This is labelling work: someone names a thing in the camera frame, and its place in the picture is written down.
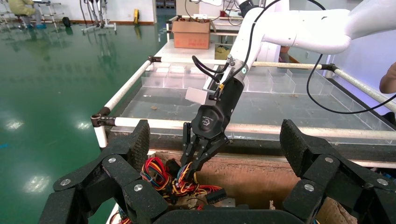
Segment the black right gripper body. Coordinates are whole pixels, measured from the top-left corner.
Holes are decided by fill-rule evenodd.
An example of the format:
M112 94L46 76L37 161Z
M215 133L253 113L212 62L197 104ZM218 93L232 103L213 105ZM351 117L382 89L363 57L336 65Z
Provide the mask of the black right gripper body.
M192 132L206 139L224 133L244 89L244 82L236 78L225 84L215 105L202 105L191 121Z

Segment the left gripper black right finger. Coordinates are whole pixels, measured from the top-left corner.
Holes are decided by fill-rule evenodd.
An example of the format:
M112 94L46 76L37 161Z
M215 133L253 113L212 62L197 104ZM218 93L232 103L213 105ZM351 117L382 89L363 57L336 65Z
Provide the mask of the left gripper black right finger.
M281 150L299 181L283 210L311 224L326 198L339 202L360 224L396 221L396 185L389 178L343 157L325 139L302 133L285 119Z

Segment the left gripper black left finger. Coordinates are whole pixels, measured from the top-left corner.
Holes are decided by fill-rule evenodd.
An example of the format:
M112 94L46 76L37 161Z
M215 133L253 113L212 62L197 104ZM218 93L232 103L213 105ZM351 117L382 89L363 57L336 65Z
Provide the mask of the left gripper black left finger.
M140 168L149 151L150 127L142 119L88 164L59 178L39 219L41 224L86 224L102 203L114 199L133 223L151 224L168 203L143 180Z

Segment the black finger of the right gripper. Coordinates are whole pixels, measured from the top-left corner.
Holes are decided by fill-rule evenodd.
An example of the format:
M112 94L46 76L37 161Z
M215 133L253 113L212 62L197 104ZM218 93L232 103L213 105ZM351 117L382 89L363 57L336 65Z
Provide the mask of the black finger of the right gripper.
M183 154L180 159L181 165L190 165L187 174L195 174L199 160L200 138L196 134L191 135L191 123L184 122L183 125Z
M194 174L201 170L203 164L215 156L219 149L228 142L229 139L227 137L218 137L210 140L193 137L192 145L190 144L187 148L189 153L187 164L190 165L187 171L187 180L192 180Z

